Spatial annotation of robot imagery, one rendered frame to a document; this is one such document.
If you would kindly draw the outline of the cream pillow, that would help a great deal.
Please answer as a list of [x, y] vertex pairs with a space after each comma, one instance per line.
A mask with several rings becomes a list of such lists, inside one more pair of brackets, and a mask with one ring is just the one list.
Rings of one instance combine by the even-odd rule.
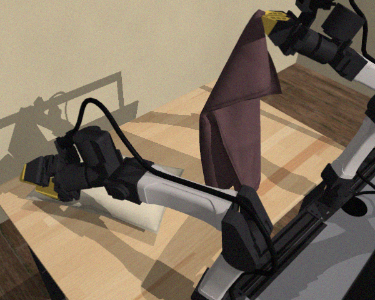
[[[161, 164], [154, 165], [162, 167], [169, 173], [182, 176], [184, 169], [164, 166]], [[91, 189], [82, 189], [80, 200], [69, 202], [59, 201], [47, 197], [36, 191], [34, 188], [26, 197], [37, 201], [46, 201], [57, 203], [64, 206], [70, 206], [83, 211], [117, 219], [119, 221], [135, 225], [152, 233], [158, 234], [166, 207], [156, 204], [146, 204], [142, 202], [140, 205], [127, 200], [114, 199], [108, 195], [105, 187], [93, 187]]]

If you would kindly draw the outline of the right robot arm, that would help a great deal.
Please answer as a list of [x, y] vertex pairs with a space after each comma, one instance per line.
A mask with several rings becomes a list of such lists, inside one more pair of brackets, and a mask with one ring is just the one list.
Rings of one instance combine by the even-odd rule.
[[[318, 9], [330, 10], [331, 6], [335, 6], [321, 26], [332, 39], [318, 33], [317, 46], [306, 57], [321, 64], [328, 63], [341, 77], [375, 91], [375, 64], [350, 47], [365, 20], [333, 0], [296, 0], [295, 5], [301, 10], [298, 18], [302, 26], [308, 29]], [[349, 186], [358, 167], [375, 146], [375, 95], [369, 100], [365, 114], [367, 116], [359, 131], [345, 150], [323, 169], [321, 177], [327, 186], [324, 194], [307, 208], [309, 214], [322, 222], [326, 222], [356, 194]]]

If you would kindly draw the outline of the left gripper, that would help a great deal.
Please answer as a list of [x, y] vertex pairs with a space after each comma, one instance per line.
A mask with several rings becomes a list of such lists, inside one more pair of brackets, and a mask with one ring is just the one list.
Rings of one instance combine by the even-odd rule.
[[83, 162], [65, 164], [64, 160], [60, 154], [39, 156], [24, 165], [19, 180], [59, 201], [80, 200], [81, 190], [92, 188], [86, 179], [87, 166]]

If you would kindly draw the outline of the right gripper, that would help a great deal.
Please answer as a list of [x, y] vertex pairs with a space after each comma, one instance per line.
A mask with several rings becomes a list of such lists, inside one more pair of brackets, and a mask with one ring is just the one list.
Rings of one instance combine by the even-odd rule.
[[318, 33], [303, 26], [292, 11], [265, 12], [262, 15], [264, 31], [285, 56], [293, 56], [295, 53], [307, 56], [315, 49], [319, 40]]

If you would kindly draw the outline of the maroon pillowcase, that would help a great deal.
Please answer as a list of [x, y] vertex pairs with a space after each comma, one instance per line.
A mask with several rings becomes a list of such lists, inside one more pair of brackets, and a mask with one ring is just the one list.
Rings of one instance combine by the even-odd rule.
[[239, 192], [261, 182], [260, 98], [282, 94], [258, 9], [240, 35], [199, 117], [205, 185]]

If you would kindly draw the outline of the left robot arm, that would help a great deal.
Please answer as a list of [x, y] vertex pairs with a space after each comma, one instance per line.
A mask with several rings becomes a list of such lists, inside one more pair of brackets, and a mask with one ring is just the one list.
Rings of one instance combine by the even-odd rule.
[[[80, 154], [87, 165], [86, 179], [92, 188], [105, 187], [114, 199], [174, 209], [222, 232], [222, 251], [213, 265], [205, 270], [191, 300], [231, 300], [229, 287], [242, 273], [256, 269], [266, 241], [253, 218], [234, 203], [234, 199], [150, 172], [135, 157], [123, 159], [110, 133], [99, 126], [88, 126], [76, 132], [70, 130], [66, 136], [57, 137], [54, 144], [58, 154], [65, 158], [65, 164], [80, 163]], [[152, 161], [143, 160], [158, 171], [185, 179], [154, 165]], [[254, 188], [243, 184], [237, 192], [200, 185], [242, 199], [255, 210], [271, 235], [273, 224]]]

